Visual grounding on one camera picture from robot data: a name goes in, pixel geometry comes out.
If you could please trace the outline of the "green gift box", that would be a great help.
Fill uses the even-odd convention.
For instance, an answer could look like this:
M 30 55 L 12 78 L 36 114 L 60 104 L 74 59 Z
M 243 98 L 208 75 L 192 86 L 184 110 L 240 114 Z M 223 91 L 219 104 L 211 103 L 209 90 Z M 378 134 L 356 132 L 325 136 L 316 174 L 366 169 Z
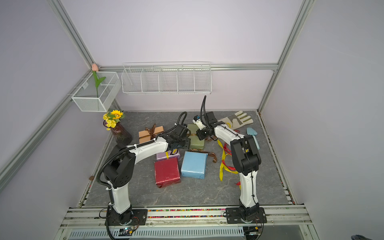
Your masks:
M 188 124 L 190 149 L 203 150 L 205 146 L 205 140 L 200 140 L 197 136 L 197 130 L 199 129 L 195 124 Z

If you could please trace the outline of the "blue gift box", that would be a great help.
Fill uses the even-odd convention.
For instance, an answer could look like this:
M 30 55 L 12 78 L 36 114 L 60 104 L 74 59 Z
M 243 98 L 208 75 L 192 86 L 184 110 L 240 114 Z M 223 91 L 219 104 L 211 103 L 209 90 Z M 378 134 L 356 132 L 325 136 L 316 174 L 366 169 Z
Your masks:
M 207 154 L 185 152 L 181 167 L 182 177 L 205 179 Z

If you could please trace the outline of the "red gift box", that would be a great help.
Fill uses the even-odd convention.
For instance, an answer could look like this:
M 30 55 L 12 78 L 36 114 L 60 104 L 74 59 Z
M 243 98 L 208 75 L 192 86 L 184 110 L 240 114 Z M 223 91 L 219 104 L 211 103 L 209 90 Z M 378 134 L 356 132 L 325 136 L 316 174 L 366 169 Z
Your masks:
M 158 161 L 155 163 L 155 181 L 158 188 L 164 188 L 181 182 L 177 158 Z

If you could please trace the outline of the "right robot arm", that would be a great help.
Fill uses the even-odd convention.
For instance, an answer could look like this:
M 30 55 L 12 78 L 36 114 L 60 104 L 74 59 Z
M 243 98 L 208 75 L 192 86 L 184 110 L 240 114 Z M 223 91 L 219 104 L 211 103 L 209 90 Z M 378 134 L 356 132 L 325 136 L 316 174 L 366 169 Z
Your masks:
M 240 176 L 240 207 L 245 211 L 258 211 L 260 205 L 256 180 L 261 156 L 254 138 L 250 135 L 241 135 L 225 123 L 217 121 L 213 112 L 196 115 L 193 123 L 199 128 L 197 130 L 199 139 L 217 137 L 230 145 L 233 165 Z

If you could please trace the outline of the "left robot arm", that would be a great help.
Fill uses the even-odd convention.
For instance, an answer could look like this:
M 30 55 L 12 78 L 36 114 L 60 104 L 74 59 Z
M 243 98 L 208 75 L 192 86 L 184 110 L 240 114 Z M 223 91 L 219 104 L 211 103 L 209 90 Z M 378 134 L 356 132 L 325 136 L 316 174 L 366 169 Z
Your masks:
M 115 213 L 121 217 L 131 214 L 129 182 L 132 179 L 135 164 L 159 153 L 175 149 L 187 150 L 190 147 L 188 131 L 186 124 L 175 124 L 171 130 L 159 134 L 148 142 L 118 148 L 118 151 L 106 160 L 97 173 L 96 181 L 109 191 Z

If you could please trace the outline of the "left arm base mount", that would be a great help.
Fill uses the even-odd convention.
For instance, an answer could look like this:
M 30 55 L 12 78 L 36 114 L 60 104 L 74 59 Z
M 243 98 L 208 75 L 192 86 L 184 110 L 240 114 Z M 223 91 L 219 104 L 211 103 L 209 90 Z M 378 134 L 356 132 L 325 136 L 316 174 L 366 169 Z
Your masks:
M 148 209 L 128 208 L 122 214 L 117 213 L 113 206 L 109 205 L 106 215 L 108 226 L 144 226 L 146 224 Z

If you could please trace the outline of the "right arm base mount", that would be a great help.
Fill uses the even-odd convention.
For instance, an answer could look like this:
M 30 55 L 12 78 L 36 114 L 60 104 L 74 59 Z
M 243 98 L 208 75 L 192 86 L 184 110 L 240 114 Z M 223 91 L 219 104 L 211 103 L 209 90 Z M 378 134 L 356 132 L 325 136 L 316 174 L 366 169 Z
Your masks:
M 228 224 L 265 224 L 267 222 L 264 208 L 255 205 L 250 208 L 244 206 L 226 208 L 223 217 Z

